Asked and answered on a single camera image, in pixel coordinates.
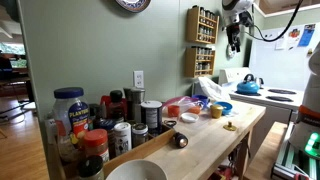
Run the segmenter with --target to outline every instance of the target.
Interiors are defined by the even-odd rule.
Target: electrical outlet
[[[133,85],[137,88],[144,88],[143,71],[133,71]]]

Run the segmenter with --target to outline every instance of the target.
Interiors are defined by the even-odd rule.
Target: blue kettle
[[[247,74],[243,82],[237,85],[237,93],[239,94],[257,94],[259,89],[258,84],[254,81],[253,74]]]

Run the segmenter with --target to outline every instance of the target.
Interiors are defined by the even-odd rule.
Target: white bowl
[[[157,164],[143,159],[132,160],[114,169],[106,180],[167,180],[166,173]]]
[[[199,119],[199,116],[194,113],[183,113],[181,114],[181,118],[184,122],[194,123]]]

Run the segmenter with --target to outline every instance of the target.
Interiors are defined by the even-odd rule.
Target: red lid
[[[89,131],[84,136],[84,143],[87,146],[94,147],[99,146],[108,140],[107,131],[104,129],[95,129]]]

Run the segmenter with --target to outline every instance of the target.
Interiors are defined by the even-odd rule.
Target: wooden floor
[[[270,179],[271,168],[277,160],[281,138],[285,134],[286,124],[275,122],[263,141],[256,156],[245,173],[250,180]]]
[[[15,97],[0,98],[0,111],[16,105]],[[7,115],[19,112],[17,109]],[[9,124],[0,120],[0,124],[8,136],[0,134],[0,179],[49,179],[38,119],[33,112],[14,118]]]

